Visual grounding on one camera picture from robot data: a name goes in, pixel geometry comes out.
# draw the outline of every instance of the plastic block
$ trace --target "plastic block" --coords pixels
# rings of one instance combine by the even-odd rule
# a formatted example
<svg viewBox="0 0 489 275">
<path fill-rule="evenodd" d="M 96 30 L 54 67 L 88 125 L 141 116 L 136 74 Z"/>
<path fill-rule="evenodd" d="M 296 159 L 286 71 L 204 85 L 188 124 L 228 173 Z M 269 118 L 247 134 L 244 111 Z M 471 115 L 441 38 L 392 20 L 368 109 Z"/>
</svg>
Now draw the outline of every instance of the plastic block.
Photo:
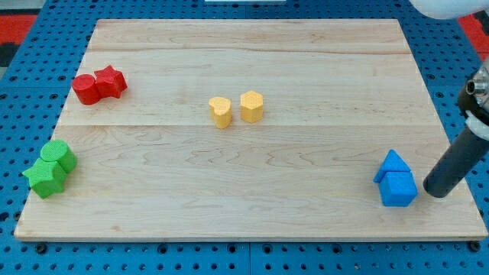
<svg viewBox="0 0 489 275">
<path fill-rule="evenodd" d="M 96 86 L 102 98 L 111 96 L 120 99 L 122 91 L 128 88 L 122 73 L 114 70 L 111 65 L 103 70 L 95 71 L 95 75 L 97 76 Z"/>
<path fill-rule="evenodd" d="M 255 91 L 241 95 L 241 119 L 254 123 L 263 118 L 263 96 Z"/>
<path fill-rule="evenodd" d="M 64 191 L 66 172 L 56 161 L 47 162 L 38 158 L 34 165 L 22 174 L 29 179 L 29 186 L 42 199 Z"/>
<path fill-rule="evenodd" d="M 100 94 L 95 85 L 95 78 L 89 74 L 82 74 L 75 77 L 71 86 L 82 104 L 91 105 L 100 100 Z"/>
<path fill-rule="evenodd" d="M 40 149 L 40 158 L 44 161 L 57 161 L 66 173 L 71 172 L 77 163 L 75 154 L 68 147 L 68 144 L 62 140 L 46 143 Z"/>
<path fill-rule="evenodd" d="M 404 162 L 404 160 L 397 154 L 395 150 L 389 150 L 381 168 L 375 175 L 374 182 L 379 183 L 384 178 L 386 172 L 410 172 L 411 168 Z"/>
<path fill-rule="evenodd" d="M 217 96 L 209 100 L 209 107 L 217 128 L 224 129 L 231 124 L 231 100 Z"/>
<path fill-rule="evenodd" d="M 384 206 L 408 206 L 418 196 L 411 172 L 387 172 L 379 189 Z"/>
</svg>

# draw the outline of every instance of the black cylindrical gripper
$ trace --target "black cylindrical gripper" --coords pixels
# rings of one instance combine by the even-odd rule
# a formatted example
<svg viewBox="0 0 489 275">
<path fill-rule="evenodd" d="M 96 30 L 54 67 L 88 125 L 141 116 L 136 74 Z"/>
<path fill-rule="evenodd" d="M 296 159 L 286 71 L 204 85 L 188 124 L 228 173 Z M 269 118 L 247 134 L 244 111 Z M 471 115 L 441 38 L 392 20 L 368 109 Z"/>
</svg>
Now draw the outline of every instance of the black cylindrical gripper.
<svg viewBox="0 0 489 275">
<path fill-rule="evenodd" d="M 446 197 L 489 150 L 489 141 L 465 126 L 443 157 L 425 178 L 425 190 L 437 198 Z"/>
</svg>

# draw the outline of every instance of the white robot part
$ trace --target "white robot part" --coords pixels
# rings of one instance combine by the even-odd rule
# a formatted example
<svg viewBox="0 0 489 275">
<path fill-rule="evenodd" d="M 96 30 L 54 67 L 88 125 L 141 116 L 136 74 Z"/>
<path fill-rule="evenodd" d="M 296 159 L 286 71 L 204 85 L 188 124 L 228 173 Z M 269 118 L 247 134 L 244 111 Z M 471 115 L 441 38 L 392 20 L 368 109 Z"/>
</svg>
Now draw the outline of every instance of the white robot part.
<svg viewBox="0 0 489 275">
<path fill-rule="evenodd" d="M 489 0 L 410 0 L 414 8 L 435 19 L 453 19 L 489 8 Z"/>
</svg>

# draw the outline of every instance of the yellow block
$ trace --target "yellow block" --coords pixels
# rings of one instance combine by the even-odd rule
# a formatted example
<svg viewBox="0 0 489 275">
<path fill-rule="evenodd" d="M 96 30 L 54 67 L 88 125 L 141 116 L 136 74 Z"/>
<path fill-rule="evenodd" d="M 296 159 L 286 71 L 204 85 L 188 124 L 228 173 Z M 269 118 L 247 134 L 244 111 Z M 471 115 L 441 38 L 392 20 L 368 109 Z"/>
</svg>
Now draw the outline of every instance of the yellow block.
<svg viewBox="0 0 489 275">
<path fill-rule="evenodd" d="M 256 122 L 263 118 L 263 96 L 255 91 L 241 95 L 241 119 Z"/>
<path fill-rule="evenodd" d="M 231 100 L 217 96 L 209 100 L 209 107 L 217 128 L 224 129 L 231 124 Z"/>
</svg>

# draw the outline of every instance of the green block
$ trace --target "green block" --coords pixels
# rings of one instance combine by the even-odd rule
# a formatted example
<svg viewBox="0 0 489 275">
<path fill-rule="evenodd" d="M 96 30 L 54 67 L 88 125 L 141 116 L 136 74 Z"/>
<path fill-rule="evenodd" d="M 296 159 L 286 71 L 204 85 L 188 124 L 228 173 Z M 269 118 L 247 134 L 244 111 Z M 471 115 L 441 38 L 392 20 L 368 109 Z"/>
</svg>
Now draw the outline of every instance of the green block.
<svg viewBox="0 0 489 275">
<path fill-rule="evenodd" d="M 57 161 L 66 173 L 71 172 L 76 166 L 75 154 L 62 140 L 54 140 L 46 143 L 40 149 L 40 158 L 44 161 Z"/>
<path fill-rule="evenodd" d="M 29 186 L 42 199 L 64 191 L 66 172 L 56 161 L 47 162 L 38 158 L 34 165 L 22 174 L 29 179 Z"/>
</svg>

